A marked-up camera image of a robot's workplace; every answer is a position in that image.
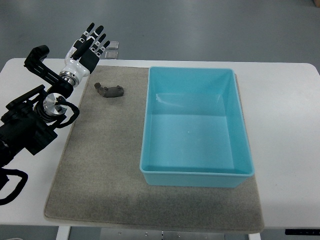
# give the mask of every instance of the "small gray part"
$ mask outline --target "small gray part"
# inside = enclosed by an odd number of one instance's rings
[[[109,46],[107,46],[105,49],[118,49],[119,42],[118,41],[111,41]]]
[[[106,59],[117,59],[118,58],[118,52],[117,51],[106,51],[105,52],[105,58]]]

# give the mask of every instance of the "black fingertip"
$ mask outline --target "black fingertip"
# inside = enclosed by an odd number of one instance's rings
[[[105,44],[103,45],[103,47],[106,48],[106,47],[109,46],[109,44],[110,44],[110,41],[108,40],[108,41],[105,42]]]
[[[99,38],[98,42],[101,43],[101,42],[106,38],[106,36],[107,36],[107,35],[106,35],[105,33],[102,34],[101,37]]]
[[[94,23],[91,23],[90,26],[87,28],[86,31],[87,31],[88,33],[90,33],[91,30],[94,28],[94,26],[95,26],[95,24],[94,24]]]
[[[104,26],[100,25],[100,26],[98,26],[98,27],[96,28],[95,33],[98,34],[98,35],[100,35],[100,33],[103,31],[103,29],[104,29]]]

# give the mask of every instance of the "black wire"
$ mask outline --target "black wire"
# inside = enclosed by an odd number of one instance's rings
[[[72,124],[77,117],[80,114],[80,110],[79,108],[77,108],[75,105],[73,105],[71,102],[66,101],[62,96],[57,97],[57,102],[55,103],[55,105],[65,105],[71,108],[71,110],[73,111],[73,115],[70,117],[70,119],[67,122],[61,123],[60,125],[58,125],[56,128],[57,129],[62,129],[70,124]]]

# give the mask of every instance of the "gray object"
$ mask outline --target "gray object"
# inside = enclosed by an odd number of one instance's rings
[[[106,51],[105,52],[105,58],[106,59],[117,59],[118,58],[118,52],[117,51]]]
[[[95,90],[104,98],[122,97],[125,90],[122,86],[102,87],[100,82],[94,84]]]
[[[105,49],[118,49],[119,42],[118,41],[111,41],[109,46],[107,46]]]
[[[150,186],[139,169],[148,69],[98,66],[89,86],[126,86],[118,98],[87,87],[44,214],[48,220],[162,231],[257,233],[255,177],[236,188]]]

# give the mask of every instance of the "robotic hand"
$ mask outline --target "robotic hand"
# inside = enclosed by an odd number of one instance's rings
[[[1,117],[4,125],[0,126],[0,190],[9,181],[8,175],[19,176],[21,181],[11,194],[0,199],[0,205],[13,201],[28,179],[23,171],[3,167],[24,148],[33,155],[37,154],[58,136],[54,132],[55,128],[64,128],[78,117],[79,109],[66,99],[82,78],[93,72],[101,54],[110,44],[106,41],[100,47],[106,37],[106,34],[100,36],[104,27],[97,27],[89,35],[93,28],[94,23],[91,23],[80,39],[75,41],[65,57],[65,67],[59,75],[42,63],[49,53],[46,45],[35,47],[26,58],[24,66],[51,84],[51,87],[45,91],[45,86],[40,85],[16,98],[6,106],[8,112]],[[73,115],[62,123],[67,118],[65,106],[71,108]]]

